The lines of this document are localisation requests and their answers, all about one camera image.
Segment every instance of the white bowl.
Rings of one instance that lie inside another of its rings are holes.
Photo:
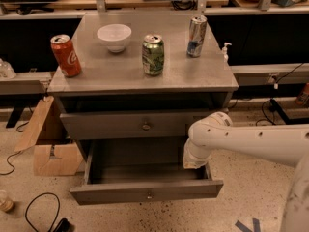
[[[123,51],[129,44],[131,34],[130,27],[124,24],[109,24],[97,31],[101,44],[112,52]]]

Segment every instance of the green soda can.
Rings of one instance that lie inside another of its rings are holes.
[[[147,35],[143,41],[143,68],[148,75],[159,75],[164,66],[164,42],[159,35]]]

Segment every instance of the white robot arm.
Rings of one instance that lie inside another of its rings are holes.
[[[184,146],[184,168],[206,164],[214,149],[296,166],[280,231],[308,231],[309,125],[233,127],[227,114],[213,113],[190,127]]]

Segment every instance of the cabinet top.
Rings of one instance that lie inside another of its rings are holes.
[[[238,88],[229,66],[225,65],[210,27],[198,58],[186,55],[189,23],[196,12],[118,11],[88,12],[73,38],[82,66],[80,75],[65,78],[58,68],[48,92],[66,93],[153,93],[180,91],[233,92]],[[107,24],[123,23],[131,27],[129,46],[111,53],[97,38],[97,30]],[[147,34],[159,34],[164,40],[163,73],[148,76],[142,67],[142,42]]]

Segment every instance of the coca-cola logo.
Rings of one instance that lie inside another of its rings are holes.
[[[73,65],[76,61],[77,57],[76,57],[76,54],[74,51],[72,51],[69,56],[68,56],[68,59],[67,59],[67,62],[69,65]]]

